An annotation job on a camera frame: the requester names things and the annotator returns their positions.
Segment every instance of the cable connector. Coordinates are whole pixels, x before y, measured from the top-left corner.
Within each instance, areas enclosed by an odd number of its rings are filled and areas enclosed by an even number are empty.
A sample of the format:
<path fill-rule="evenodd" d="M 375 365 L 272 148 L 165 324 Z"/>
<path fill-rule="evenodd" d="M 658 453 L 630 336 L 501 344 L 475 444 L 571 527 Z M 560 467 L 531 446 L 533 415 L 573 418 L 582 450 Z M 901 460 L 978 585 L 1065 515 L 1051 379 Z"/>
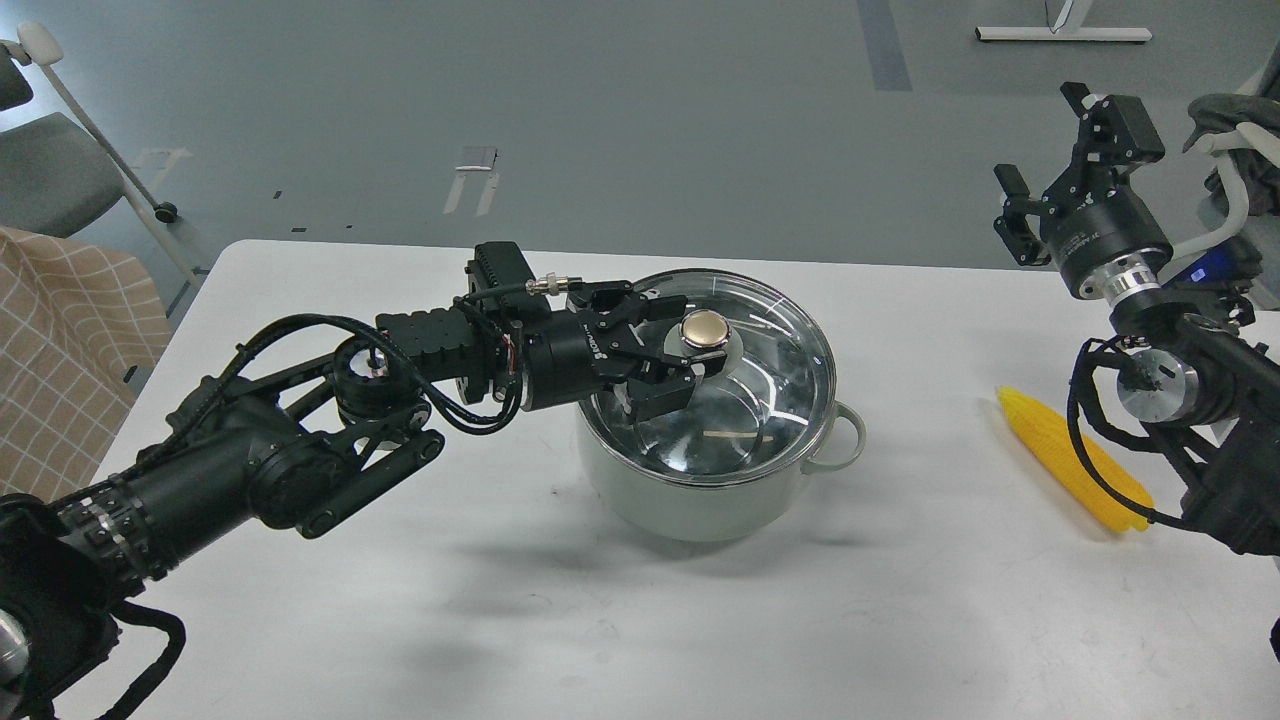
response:
<path fill-rule="evenodd" d="M 568 292 L 575 287 L 582 284 L 582 278 L 562 278 L 556 273 L 547 273 L 547 277 L 540 281 L 527 281 L 525 283 L 525 291 L 529 295 L 559 295 L 562 292 Z"/>

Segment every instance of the gold knob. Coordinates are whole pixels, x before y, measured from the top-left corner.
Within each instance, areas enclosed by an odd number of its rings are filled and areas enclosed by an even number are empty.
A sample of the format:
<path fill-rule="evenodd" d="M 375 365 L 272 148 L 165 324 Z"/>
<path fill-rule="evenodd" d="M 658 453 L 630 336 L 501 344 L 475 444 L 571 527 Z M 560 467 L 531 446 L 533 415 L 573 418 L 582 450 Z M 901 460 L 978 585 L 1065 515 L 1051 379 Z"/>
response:
<path fill-rule="evenodd" d="M 716 350 L 728 342 L 728 320 L 714 310 L 694 310 L 680 323 L 680 337 L 696 350 Z"/>

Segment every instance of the robotic arm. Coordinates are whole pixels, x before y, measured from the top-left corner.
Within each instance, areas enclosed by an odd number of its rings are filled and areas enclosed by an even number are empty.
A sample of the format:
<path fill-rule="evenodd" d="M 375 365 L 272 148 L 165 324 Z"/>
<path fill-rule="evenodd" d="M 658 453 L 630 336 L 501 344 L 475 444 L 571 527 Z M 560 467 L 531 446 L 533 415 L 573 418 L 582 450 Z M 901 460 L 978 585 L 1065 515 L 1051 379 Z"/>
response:
<path fill-rule="evenodd" d="M 515 243 L 476 247 L 470 292 L 447 309 L 384 314 L 376 328 L 349 318 L 294 315 L 247 343 L 166 418 L 173 433 L 123 473 L 49 505 L 0 498 L 0 717 L 52 717 L 52 700 L 104 662 L 118 623 L 169 634 L 161 657 L 104 717 L 125 717 L 155 689 L 184 642 L 180 620 L 128 598 L 250 518 L 317 538 L 434 460 L 456 429 L 490 434 L 518 410 L 614 392 L 628 416 L 685 407 L 723 350 L 671 355 L 635 328 L 676 327 L 684 296 L 655 297 L 628 282 L 535 279 Z M 552 310 L 548 295 L 567 293 Z M 317 324 L 352 333 L 332 355 L 259 379 L 248 363 L 285 336 Z M 433 383 L 456 379 L 466 404 Z M 288 406 L 280 396 L 314 383 Z M 334 400 L 344 428 L 302 421 Z M 385 451 L 376 461 L 375 452 Z"/>
<path fill-rule="evenodd" d="M 1080 129 L 1066 170 L 1038 199 L 1014 165 L 997 165 L 1005 191 L 996 232 L 1020 265 L 1055 264 L 1080 300 L 1105 299 L 1110 341 L 1082 348 L 1068 398 L 1076 454 L 1112 497 L 1152 523 L 1207 533 L 1238 553 L 1280 555 L 1280 366 L 1239 329 L 1253 322 L 1244 291 L 1253 263 L 1217 282 L 1161 283 L 1174 255 L 1160 225 L 1129 187 L 1129 176 L 1165 149 L 1137 97 L 1091 95 L 1064 83 Z M 1039 218 L 1039 237 L 1028 217 Z M 1111 425 L 1093 374 L 1117 370 L 1116 392 L 1147 437 Z M 1079 439 L 1078 419 L 1130 450 L 1160 452 L 1187 484 L 1181 516 L 1117 493 Z M 1234 423 L 1215 446 L 1194 428 Z"/>

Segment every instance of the beige checkered fabric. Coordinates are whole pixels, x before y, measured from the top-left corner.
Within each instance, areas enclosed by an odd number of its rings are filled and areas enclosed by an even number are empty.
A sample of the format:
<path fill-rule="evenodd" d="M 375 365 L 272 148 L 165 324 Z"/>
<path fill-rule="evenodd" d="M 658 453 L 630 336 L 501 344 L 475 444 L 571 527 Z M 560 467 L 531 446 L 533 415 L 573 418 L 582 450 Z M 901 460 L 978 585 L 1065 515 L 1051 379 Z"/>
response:
<path fill-rule="evenodd" d="M 124 373 L 169 334 L 137 259 L 0 228 L 0 491 L 87 484 L 133 404 Z"/>

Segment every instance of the white pot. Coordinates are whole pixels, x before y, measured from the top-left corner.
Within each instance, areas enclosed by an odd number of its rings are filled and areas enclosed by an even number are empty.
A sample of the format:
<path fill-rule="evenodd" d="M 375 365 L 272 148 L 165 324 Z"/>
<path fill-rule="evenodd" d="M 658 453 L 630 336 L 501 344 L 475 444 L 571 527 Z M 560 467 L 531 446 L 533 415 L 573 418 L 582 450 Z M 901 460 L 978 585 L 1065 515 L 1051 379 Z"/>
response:
<path fill-rule="evenodd" d="M 813 457 L 815 447 L 813 454 L 786 466 L 728 484 L 689 483 L 644 468 L 611 447 L 581 411 L 577 445 L 588 479 L 622 519 L 668 538 L 728 541 L 749 536 L 782 516 L 808 487 L 809 475 L 840 470 L 858 460 L 867 446 L 867 427 L 842 402 L 833 406 L 819 447 L 838 418 L 858 429 L 858 443 L 844 459 L 818 460 Z"/>
<path fill-rule="evenodd" d="M 719 332 L 708 337 L 728 361 L 700 379 L 685 409 L 650 420 L 630 421 L 611 393 L 579 405 L 579 452 L 618 515 L 669 538 L 740 538 L 782 515 L 808 475 L 861 455 L 867 428 L 835 398 L 831 346 L 785 295 L 744 275 L 700 269 L 652 275 L 635 288 L 686 299 L 684 322 L 637 328 L 641 345 L 678 354 L 682 343 L 703 340 L 705 325 L 695 318 L 717 315 Z M 838 461 L 817 460 L 840 418 L 858 430 L 855 447 Z"/>

